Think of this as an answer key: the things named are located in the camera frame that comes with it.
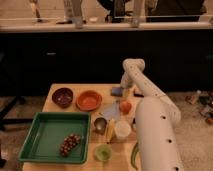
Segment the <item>dark red bowl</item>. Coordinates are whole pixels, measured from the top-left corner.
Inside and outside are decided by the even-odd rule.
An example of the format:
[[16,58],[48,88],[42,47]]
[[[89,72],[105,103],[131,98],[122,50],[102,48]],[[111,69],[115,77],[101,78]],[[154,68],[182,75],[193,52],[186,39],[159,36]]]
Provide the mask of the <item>dark red bowl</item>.
[[73,91],[69,88],[59,88],[53,93],[52,100],[58,106],[67,108],[72,103]]

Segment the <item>green plastic tray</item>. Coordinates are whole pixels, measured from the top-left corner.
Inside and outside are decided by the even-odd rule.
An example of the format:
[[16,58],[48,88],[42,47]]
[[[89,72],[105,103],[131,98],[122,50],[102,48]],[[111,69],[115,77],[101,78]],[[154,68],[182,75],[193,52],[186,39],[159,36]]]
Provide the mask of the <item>green plastic tray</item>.
[[[23,162],[82,164],[87,159],[89,113],[40,112],[37,113],[19,154]],[[60,155],[60,146],[65,137],[74,133],[81,142],[67,157]]]

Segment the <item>small cup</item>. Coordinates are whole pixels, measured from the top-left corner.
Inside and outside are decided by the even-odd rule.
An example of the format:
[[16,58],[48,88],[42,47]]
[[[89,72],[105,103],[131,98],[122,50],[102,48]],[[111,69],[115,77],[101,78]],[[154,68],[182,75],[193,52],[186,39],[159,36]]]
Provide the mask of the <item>small cup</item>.
[[109,145],[101,144],[95,148],[95,157],[102,162],[106,162],[110,159],[112,150]]
[[131,126],[127,121],[118,121],[115,124],[115,135],[119,141],[124,141],[131,133]]

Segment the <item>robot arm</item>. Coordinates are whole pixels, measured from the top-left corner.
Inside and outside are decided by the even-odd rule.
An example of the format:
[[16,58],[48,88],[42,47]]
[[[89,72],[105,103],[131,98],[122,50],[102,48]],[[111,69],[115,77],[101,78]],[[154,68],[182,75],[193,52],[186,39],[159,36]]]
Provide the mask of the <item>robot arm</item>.
[[173,133],[181,114],[171,99],[142,72],[142,59],[126,59],[121,87],[135,83],[144,95],[136,107],[135,119],[143,171],[183,171]]

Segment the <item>orange bowl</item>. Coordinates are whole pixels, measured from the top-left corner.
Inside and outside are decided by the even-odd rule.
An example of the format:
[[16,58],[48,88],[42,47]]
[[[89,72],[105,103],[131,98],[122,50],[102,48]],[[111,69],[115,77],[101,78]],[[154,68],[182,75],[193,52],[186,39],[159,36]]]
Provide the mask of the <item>orange bowl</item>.
[[77,100],[76,105],[82,111],[91,111],[97,109],[102,102],[102,96],[93,90],[82,92]]

